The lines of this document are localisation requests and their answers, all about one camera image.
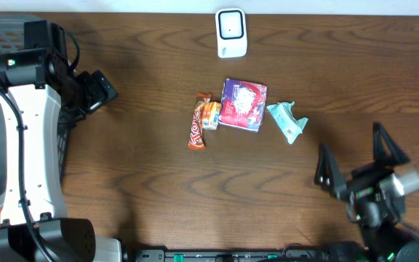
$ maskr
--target wooden tabletop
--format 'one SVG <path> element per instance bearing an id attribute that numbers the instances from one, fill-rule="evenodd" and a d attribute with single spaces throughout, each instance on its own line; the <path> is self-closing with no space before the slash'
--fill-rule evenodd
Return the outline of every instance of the wooden tabletop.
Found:
<path id="1" fill-rule="evenodd" d="M 419 170 L 419 17 L 248 15 L 247 55 L 222 60 L 214 15 L 37 15 L 72 31 L 79 69 L 119 93 L 68 149 L 69 215 L 96 234 L 169 249 L 361 242 L 314 185 L 320 141 L 349 172 L 372 161 L 380 121 Z M 289 145 L 266 112 L 258 134 L 218 127 L 188 150 L 196 94 L 220 99 L 226 78 L 267 85 L 267 104 L 294 100 L 304 133 Z M 419 192 L 406 219 L 419 227 Z"/>

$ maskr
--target red candy wrapper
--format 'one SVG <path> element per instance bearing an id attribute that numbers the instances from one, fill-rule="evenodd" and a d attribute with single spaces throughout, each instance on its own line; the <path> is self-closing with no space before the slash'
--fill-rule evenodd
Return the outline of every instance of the red candy wrapper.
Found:
<path id="1" fill-rule="evenodd" d="M 204 149 L 203 144 L 203 122 L 201 115 L 203 114 L 204 105 L 211 100 L 211 94 L 199 93 L 196 97 L 196 105 L 193 110 L 192 128 L 190 131 L 190 140 L 188 140 L 188 149 L 201 150 Z"/>
<path id="2" fill-rule="evenodd" d="M 258 132 L 263 123 L 266 90 L 262 84 L 226 79 L 220 124 Z"/>

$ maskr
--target light blue wrapper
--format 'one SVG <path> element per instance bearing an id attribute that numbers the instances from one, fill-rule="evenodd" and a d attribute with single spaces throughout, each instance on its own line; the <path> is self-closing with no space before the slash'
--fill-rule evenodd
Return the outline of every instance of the light blue wrapper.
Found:
<path id="1" fill-rule="evenodd" d="M 299 134 L 303 133 L 303 129 L 308 122 L 308 118 L 303 117 L 302 119 L 296 120 L 292 115 L 292 107 L 295 105 L 295 101 L 291 103 L 282 102 L 274 105 L 266 106 L 269 113 L 276 120 L 277 125 L 284 133 L 289 144 L 293 144 Z"/>

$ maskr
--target purple and pink package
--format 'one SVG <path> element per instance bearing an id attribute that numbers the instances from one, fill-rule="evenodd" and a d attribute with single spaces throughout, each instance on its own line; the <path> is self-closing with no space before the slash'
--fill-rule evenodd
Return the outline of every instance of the purple and pink package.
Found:
<path id="1" fill-rule="evenodd" d="M 258 132 L 263 123 L 266 90 L 267 87 L 262 84 L 226 79 L 220 124 Z"/>

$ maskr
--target food package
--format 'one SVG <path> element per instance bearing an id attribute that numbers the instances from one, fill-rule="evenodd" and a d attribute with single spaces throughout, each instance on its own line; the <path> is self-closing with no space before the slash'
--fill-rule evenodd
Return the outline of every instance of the food package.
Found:
<path id="1" fill-rule="evenodd" d="M 308 119 L 303 117 L 302 119 L 296 120 L 292 115 L 292 107 L 295 105 L 295 101 L 288 103 L 282 102 L 274 105 L 266 106 L 268 111 L 276 120 L 277 125 L 284 133 L 289 144 L 293 144 L 299 134 L 303 133 L 303 129 L 306 126 Z"/>
<path id="2" fill-rule="evenodd" d="M 220 124 L 258 132 L 263 123 L 266 90 L 262 84 L 226 79 Z"/>
<path id="3" fill-rule="evenodd" d="M 196 105 L 193 110 L 192 127 L 190 131 L 190 139 L 188 140 L 188 148 L 191 150 L 204 149 L 203 144 L 203 124 L 201 115 L 203 114 L 204 106 L 211 100 L 211 94 L 199 93 L 196 97 Z"/>
<path id="4" fill-rule="evenodd" d="M 203 129 L 216 130 L 216 128 L 218 128 L 220 112 L 221 103 L 219 102 L 209 102 L 204 105 Z"/>

